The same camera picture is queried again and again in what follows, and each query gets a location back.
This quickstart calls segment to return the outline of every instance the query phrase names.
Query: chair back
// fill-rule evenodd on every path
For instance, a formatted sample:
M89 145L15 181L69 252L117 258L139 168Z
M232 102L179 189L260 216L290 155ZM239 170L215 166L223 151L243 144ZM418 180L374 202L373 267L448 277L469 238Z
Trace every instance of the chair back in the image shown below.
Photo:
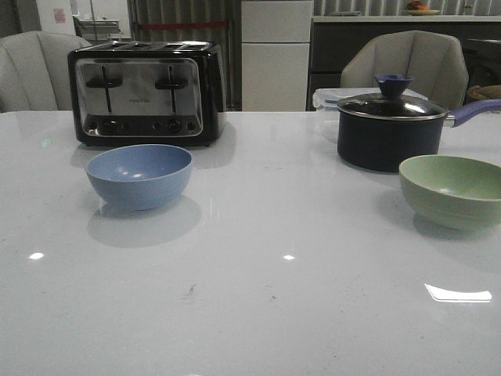
M67 54L88 45L44 31L0 39L0 111L71 110Z
M468 85L460 41L428 31L404 31L374 38L346 66L341 87L376 87L376 74L414 77L409 85L449 109L462 105Z

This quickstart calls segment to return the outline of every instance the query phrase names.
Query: purple handle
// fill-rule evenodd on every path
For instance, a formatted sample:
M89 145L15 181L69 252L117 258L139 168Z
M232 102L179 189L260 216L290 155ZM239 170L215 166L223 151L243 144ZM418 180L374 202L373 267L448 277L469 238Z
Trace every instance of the purple handle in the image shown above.
M501 110L501 99L479 100L451 110L449 113L455 118L453 127L457 127L473 116L491 110Z

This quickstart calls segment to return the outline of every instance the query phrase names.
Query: saucepan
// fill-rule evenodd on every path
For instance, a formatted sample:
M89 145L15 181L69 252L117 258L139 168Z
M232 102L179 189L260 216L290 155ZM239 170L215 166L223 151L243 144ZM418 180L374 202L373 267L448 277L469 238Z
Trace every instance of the saucepan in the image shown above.
M401 96L409 78L386 74L376 79L387 96L362 94L337 103L337 152L346 162L374 171L398 172L407 158L436 154L444 125L457 127L481 112L501 109L501 99L489 99L448 110L430 100ZM396 93L392 83L398 86Z

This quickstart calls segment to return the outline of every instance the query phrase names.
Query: green bowl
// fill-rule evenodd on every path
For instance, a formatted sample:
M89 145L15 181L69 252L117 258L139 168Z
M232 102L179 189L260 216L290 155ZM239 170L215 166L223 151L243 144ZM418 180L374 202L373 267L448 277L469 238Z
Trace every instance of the green bowl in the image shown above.
M475 159L422 155L400 164L402 192L423 217L458 230L501 224L501 167Z

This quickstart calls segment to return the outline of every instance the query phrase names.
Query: refrigerator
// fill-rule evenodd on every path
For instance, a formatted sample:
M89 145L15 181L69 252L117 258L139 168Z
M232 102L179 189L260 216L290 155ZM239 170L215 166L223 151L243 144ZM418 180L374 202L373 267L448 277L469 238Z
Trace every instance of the refrigerator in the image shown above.
M242 1L242 110L304 111L313 0Z

